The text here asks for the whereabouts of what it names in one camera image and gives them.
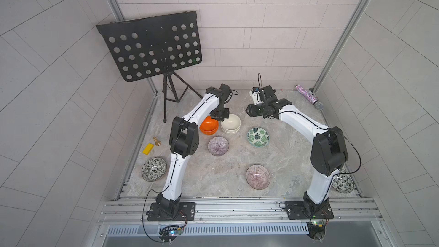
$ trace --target stacked orange bowls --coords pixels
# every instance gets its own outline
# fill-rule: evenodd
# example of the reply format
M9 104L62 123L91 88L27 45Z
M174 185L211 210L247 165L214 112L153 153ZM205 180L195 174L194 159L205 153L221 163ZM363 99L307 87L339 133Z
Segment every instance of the stacked orange bowls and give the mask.
M206 135L212 135L217 132L219 127L219 122L211 117L206 117L206 119L200 125L200 131Z

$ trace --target black mounting plate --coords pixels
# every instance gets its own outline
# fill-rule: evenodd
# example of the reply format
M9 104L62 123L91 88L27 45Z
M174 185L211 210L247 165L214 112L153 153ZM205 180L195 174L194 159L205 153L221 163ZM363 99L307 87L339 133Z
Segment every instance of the black mounting plate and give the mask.
M186 215L187 221L193 221L195 219L195 202L180 202L178 210ZM156 202L151 204L149 212L148 221L184 221L184 217L180 213L175 219L168 219L161 216Z
M196 11L97 25L125 81L202 61Z
M298 200L298 201L285 201L282 202L285 204L285 209L287 210L287 214L288 214L288 219L292 220L292 219L310 219L309 215L305 215L304 211L303 211L303 200ZM334 218L334 214L332 213L332 209L329 205L329 202L326 203L326 205L318 212L316 212L315 217L313 217L313 219L333 219Z

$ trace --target glitter microphone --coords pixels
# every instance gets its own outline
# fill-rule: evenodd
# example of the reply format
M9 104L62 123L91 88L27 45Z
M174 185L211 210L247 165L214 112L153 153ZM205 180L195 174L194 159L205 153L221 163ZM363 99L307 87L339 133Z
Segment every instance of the glitter microphone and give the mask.
M323 109L323 103L318 101L315 96L310 94L307 90L305 90L302 86L297 85L296 89L309 101L311 102L317 110Z

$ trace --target tripod leg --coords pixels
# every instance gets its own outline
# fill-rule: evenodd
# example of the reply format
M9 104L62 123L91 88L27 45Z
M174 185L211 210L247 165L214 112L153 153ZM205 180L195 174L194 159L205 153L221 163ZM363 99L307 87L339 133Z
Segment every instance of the tripod leg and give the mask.
M186 81L184 81L178 74L176 74L175 72L174 72L174 74L179 80L181 80L184 84L186 84L186 86L188 86L192 91L194 91L194 93L196 93L197 96L199 96L200 98L203 98L202 95L200 95L197 91L195 91L195 89L192 88L192 86L190 86Z
M167 75L165 75L165 74L163 74L163 94L164 94L164 96L163 96L163 102L164 102L164 104L163 104L163 123L166 123L166 101L167 101L167 99L166 99L166 94L167 94L167 92L168 92L168 85L167 85L167 82L166 82L166 80L167 80Z
M172 81L172 77L171 77L171 75L172 75L172 74L168 75L168 77L169 77L169 83L170 83L170 85L171 85L171 91L172 91L172 93L174 94L175 102L178 103L178 102L180 102L180 100L178 99L177 91L175 90L174 82Z

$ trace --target tripod stand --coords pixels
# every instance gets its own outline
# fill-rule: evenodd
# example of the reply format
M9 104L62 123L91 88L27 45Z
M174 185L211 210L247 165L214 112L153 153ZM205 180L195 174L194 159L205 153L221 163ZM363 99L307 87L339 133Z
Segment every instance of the tripod stand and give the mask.
M181 82L183 82L186 85L186 89L184 89L183 93L181 94L180 98L178 98L177 96L177 91L175 90L174 87L174 82L172 81L172 75L175 75L179 80L181 80ZM167 98L167 90L168 90L168 82L170 83L170 88L172 93L174 94L174 99L169 99ZM195 91L194 88L192 88L186 81L184 81L178 74L176 74L174 71L172 72L167 72L167 73L163 73L163 93L164 93L164 101L165 103L163 104L163 123L166 123L166 102L172 101L172 102L176 102L179 103L182 99L182 97L184 96L184 94L186 93L187 89L190 88L192 91L194 91L194 93L197 94L197 96L199 96L200 98L203 98L202 95L200 95L197 91Z

